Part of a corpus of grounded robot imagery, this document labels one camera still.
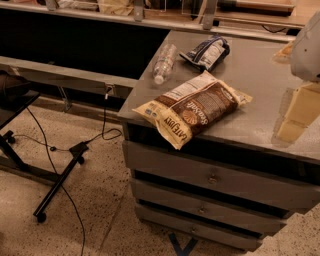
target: floor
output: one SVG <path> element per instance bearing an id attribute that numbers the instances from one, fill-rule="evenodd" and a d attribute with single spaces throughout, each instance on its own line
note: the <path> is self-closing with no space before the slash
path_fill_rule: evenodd
<path id="1" fill-rule="evenodd" d="M 68 149 L 101 133 L 103 113 L 74 105 L 67 113 L 63 103 L 39 98 L 29 107 L 38 119 L 48 144 Z M 121 129 L 108 119 L 106 130 Z M 43 142 L 42 134 L 28 111 L 22 112 L 1 131 L 27 135 Z M 106 134 L 111 138 L 115 131 Z M 76 165 L 64 183 L 73 199 L 85 228 L 83 255 L 177 255 L 169 235 L 174 233 L 181 250 L 191 237 L 156 224 L 139 221 L 134 213 L 135 200 L 130 189 L 130 173 L 125 166 L 123 137 L 91 142 L 84 153 L 85 163 Z M 29 164 L 52 170 L 45 146 L 26 137 L 16 136 L 12 147 Z M 61 172 L 71 159 L 64 151 L 50 152 Z M 63 190 L 46 210 L 47 220 L 38 223 L 33 212 L 49 186 L 0 171 L 0 255 L 81 255 L 83 234 L 70 200 Z M 288 225 L 273 237 L 264 239 L 254 253 L 199 240 L 189 255 L 273 256 L 320 255 L 320 205 L 306 215 L 296 214 Z"/>

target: drawer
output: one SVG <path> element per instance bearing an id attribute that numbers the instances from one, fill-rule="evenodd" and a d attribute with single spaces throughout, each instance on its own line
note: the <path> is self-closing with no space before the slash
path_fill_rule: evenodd
<path id="1" fill-rule="evenodd" d="M 124 141 L 126 166 L 266 205 L 305 213 L 320 201 L 315 185 Z"/>
<path id="2" fill-rule="evenodd" d="M 203 225 L 196 221 L 192 221 L 187 218 L 180 218 L 174 214 L 168 214 L 165 211 L 148 206 L 136 204 L 135 212 L 139 219 L 157 223 L 188 233 L 194 237 L 209 239 L 235 248 L 254 251 L 262 244 L 261 240 L 257 238 L 207 224 Z"/>
<path id="3" fill-rule="evenodd" d="M 250 211 L 177 189 L 132 179 L 134 197 L 256 233 L 273 235 L 286 225 L 277 217 Z"/>

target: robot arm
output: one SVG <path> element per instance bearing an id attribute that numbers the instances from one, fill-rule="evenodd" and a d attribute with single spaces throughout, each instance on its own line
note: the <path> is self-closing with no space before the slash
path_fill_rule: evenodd
<path id="1" fill-rule="evenodd" d="M 320 82 L 320 11 L 313 15 L 293 43 L 291 72 L 302 80 Z"/>

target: cabinet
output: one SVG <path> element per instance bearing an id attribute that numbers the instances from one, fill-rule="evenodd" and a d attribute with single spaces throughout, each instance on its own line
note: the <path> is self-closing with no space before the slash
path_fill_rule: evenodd
<path id="1" fill-rule="evenodd" d="M 207 38 L 171 31 L 164 44 L 186 52 Z M 284 98 L 302 82 L 291 75 L 290 66 L 272 61 L 284 42 L 225 38 L 231 54 L 212 74 L 253 96 L 250 104 L 174 150 L 132 109 L 199 73 L 178 58 L 172 79 L 155 86 L 156 54 L 118 117 L 139 219 L 254 251 L 294 213 L 305 214 L 320 202 L 320 122 L 293 144 L 277 140 Z"/>

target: metal stand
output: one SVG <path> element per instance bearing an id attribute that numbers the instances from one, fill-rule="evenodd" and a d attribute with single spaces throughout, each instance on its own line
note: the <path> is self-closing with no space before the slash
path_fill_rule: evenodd
<path id="1" fill-rule="evenodd" d="M 27 108 L 34 100 L 39 97 L 39 93 L 30 92 L 21 97 L 17 102 L 12 103 L 10 106 L 0 108 L 0 129 L 5 127 L 11 120 L 13 120 L 18 114 L 20 114 L 25 108 Z M 15 142 L 15 138 L 12 136 L 13 132 L 8 131 L 3 136 L 0 135 L 0 149 L 6 155 L 6 157 L 0 156 L 0 165 L 7 167 L 6 171 L 12 172 L 16 175 L 20 175 L 25 178 L 37 179 L 42 181 L 53 182 L 51 190 L 39 204 L 38 208 L 34 212 L 34 216 L 37 217 L 38 222 L 44 222 L 46 220 L 46 214 L 44 213 L 46 207 L 62 186 L 65 179 L 71 173 L 73 167 L 79 163 L 84 163 L 82 154 L 88 150 L 85 143 L 81 142 L 69 151 L 73 158 L 63 171 L 62 174 L 49 172 L 35 166 L 28 165 L 17 155 L 17 153 L 11 148 L 10 144 Z"/>
<path id="2" fill-rule="evenodd" d="M 88 150 L 88 147 L 83 142 L 77 144 L 76 146 L 69 149 L 71 154 L 73 155 L 72 160 L 68 164 L 68 166 L 65 168 L 62 174 L 56 174 L 52 173 L 31 165 L 28 165 L 24 163 L 21 158 L 17 155 L 17 153 L 11 148 L 11 146 L 8 144 L 14 143 L 12 139 L 13 132 L 8 131 L 4 136 L 0 135 L 0 149 L 3 151 L 3 153 L 8 157 L 7 161 L 6 159 L 0 157 L 0 164 L 4 165 L 9 168 L 15 168 L 19 169 L 20 173 L 15 173 L 18 175 L 21 175 L 23 177 L 38 177 L 41 179 L 45 179 L 51 182 L 54 182 L 53 186 L 51 187 L 51 190 L 48 192 L 48 194 L 45 196 L 45 198 L 42 200 L 42 202 L 39 204 L 38 208 L 35 210 L 33 215 L 37 217 L 37 220 L 39 223 L 42 223 L 46 220 L 46 214 L 44 213 L 46 207 L 49 205 L 55 194 L 58 192 L 59 188 L 62 186 L 63 182 L 66 180 L 66 178 L 71 173 L 74 166 L 79 163 L 84 163 L 84 158 L 82 157 L 82 154 Z"/>
<path id="3" fill-rule="evenodd" d="M 76 163 L 79 163 L 79 164 L 84 163 L 84 158 L 82 157 L 82 154 L 86 150 L 88 150 L 88 147 L 83 142 L 69 149 L 69 151 L 73 155 L 72 160 L 70 161 L 70 163 L 68 164 L 68 166 L 66 167 L 66 169 L 63 171 L 61 175 L 57 174 L 59 176 L 58 180 L 55 182 L 51 190 L 48 192 L 48 194 L 45 196 L 45 198 L 39 204 L 38 208 L 33 213 L 33 215 L 37 217 L 38 222 L 42 223 L 46 220 L 46 214 L 44 213 L 46 207 L 48 206 L 48 204 L 50 203 L 54 195 L 58 192 L 59 188 L 62 186 L 65 179 L 71 173 Z"/>

